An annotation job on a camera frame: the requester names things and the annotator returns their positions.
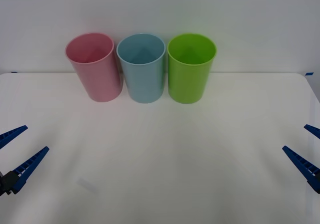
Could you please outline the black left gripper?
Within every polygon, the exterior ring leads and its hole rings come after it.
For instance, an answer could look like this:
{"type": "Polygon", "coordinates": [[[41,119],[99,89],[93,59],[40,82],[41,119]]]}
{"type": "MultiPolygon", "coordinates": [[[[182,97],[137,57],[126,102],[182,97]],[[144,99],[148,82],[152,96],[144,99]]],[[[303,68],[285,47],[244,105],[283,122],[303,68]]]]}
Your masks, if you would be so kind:
{"type": "MultiPolygon", "coordinates": [[[[6,146],[9,142],[15,139],[22,132],[27,130],[28,127],[26,125],[20,126],[3,134],[0,134],[0,149],[6,146]]],[[[49,151],[49,147],[45,146],[27,161],[22,163],[20,166],[15,168],[12,171],[9,171],[5,175],[0,174],[0,195],[2,196],[4,193],[10,195],[11,193],[17,194],[22,187],[26,184],[28,178],[33,173],[33,171],[37,168],[39,163],[45,157],[47,152],[49,151]]]]}

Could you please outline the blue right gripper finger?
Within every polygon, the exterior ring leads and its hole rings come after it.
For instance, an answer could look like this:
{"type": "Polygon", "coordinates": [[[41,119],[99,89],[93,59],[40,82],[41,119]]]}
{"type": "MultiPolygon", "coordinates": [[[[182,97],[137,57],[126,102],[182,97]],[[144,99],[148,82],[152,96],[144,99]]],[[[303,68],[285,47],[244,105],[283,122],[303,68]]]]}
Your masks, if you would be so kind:
{"type": "Polygon", "coordinates": [[[304,128],[309,131],[310,133],[312,133],[314,136],[316,136],[317,138],[320,138],[320,129],[316,128],[314,126],[308,125],[306,124],[304,126],[304,128]]]}
{"type": "Polygon", "coordinates": [[[283,146],[282,150],[296,166],[296,168],[301,172],[301,174],[307,180],[307,183],[312,187],[316,193],[320,193],[320,169],[298,155],[292,149],[287,146],[283,146]]]}

